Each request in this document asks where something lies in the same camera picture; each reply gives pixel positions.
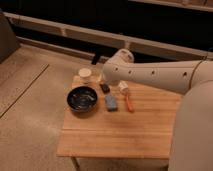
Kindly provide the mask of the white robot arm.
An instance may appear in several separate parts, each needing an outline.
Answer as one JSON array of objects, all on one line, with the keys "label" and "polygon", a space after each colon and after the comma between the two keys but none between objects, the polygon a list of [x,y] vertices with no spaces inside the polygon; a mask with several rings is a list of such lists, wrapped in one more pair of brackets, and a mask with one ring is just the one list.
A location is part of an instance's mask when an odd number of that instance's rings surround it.
[{"label": "white robot arm", "polygon": [[104,64],[102,79],[181,94],[168,171],[213,171],[213,59],[142,64],[129,50],[120,49]]}]

